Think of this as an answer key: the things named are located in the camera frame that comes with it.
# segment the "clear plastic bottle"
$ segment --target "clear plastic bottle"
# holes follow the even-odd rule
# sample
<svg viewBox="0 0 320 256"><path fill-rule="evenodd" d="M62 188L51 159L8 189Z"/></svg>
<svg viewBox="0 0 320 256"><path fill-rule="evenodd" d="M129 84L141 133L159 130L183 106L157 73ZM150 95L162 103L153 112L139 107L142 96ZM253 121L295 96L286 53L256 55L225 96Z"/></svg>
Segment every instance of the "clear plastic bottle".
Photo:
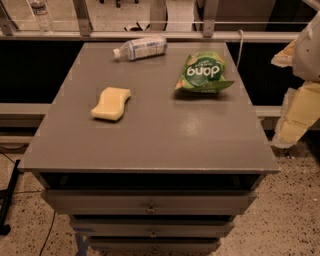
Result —
<svg viewBox="0 0 320 256"><path fill-rule="evenodd" d="M52 35L52 18L46 0L29 0L31 10L43 35Z"/></svg>
<svg viewBox="0 0 320 256"><path fill-rule="evenodd" d="M114 49L113 53L118 60L136 60L162 55L166 50L166 38L158 35L127 41L120 48Z"/></svg>

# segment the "drawer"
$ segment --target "drawer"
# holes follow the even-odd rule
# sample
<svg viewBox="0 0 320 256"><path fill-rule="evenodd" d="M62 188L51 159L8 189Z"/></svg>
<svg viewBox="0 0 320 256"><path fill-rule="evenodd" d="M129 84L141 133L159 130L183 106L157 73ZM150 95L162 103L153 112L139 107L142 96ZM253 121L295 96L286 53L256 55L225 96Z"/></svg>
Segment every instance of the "drawer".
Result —
<svg viewBox="0 0 320 256"><path fill-rule="evenodd" d="M89 237L92 249L110 252L188 252L211 253L216 251L220 242L216 239L122 239Z"/></svg>
<svg viewBox="0 0 320 256"><path fill-rule="evenodd" d="M205 220L202 216L197 220L181 219L72 219L70 225L83 236L145 238L220 238L234 227L232 221Z"/></svg>
<svg viewBox="0 0 320 256"><path fill-rule="evenodd" d="M256 198L253 191L46 190L42 197L60 214L238 215Z"/></svg>

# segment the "chip bag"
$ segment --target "chip bag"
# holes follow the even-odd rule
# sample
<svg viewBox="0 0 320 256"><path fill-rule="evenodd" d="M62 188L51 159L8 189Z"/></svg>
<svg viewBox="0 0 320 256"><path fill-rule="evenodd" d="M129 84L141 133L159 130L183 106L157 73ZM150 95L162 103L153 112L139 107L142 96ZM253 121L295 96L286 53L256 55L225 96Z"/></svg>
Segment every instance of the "chip bag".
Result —
<svg viewBox="0 0 320 256"><path fill-rule="evenodd" d="M176 90L218 93L234 81L226 81L222 75L225 61L216 52L198 52L186 59Z"/></svg>

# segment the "sponge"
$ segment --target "sponge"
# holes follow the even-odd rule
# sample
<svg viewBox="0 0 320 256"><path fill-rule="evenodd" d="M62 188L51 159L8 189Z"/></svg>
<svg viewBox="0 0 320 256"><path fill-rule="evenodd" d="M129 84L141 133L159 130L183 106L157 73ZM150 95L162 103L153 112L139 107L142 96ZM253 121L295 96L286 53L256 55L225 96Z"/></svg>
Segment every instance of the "sponge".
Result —
<svg viewBox="0 0 320 256"><path fill-rule="evenodd" d="M108 87L100 95L98 105L91 110L95 118L117 121L124 112L126 100L130 98L129 89Z"/></svg>

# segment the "terrazzo floor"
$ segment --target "terrazzo floor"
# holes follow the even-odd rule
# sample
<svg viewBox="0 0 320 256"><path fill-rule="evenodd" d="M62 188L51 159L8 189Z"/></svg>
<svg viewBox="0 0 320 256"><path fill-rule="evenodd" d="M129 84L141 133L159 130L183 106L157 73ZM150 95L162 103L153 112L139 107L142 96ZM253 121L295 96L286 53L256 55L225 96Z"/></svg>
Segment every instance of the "terrazzo floor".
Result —
<svg viewBox="0 0 320 256"><path fill-rule="evenodd" d="M2 137L0 145L18 147L26 143L17 144L22 139L25 140L18 138L4 143L6 138ZM235 218L235 228L221 239L220 248L210 256L320 255L320 147L313 144L313 140L307 134L290 149L291 159L282 150L273 148L281 172L263 180L257 188L257 199L244 215ZM0 151L15 161L22 157L24 149L1 148ZM0 155L0 189L6 188L13 166L8 158ZM41 185L30 173L19 176L6 221L12 230L7 236L0 237L0 255L40 255L54 216L54 211L42 200L41 190ZM55 215L41 255L76 254L75 236L68 222L67 216ZM89 248L87 255L107 254Z"/></svg>

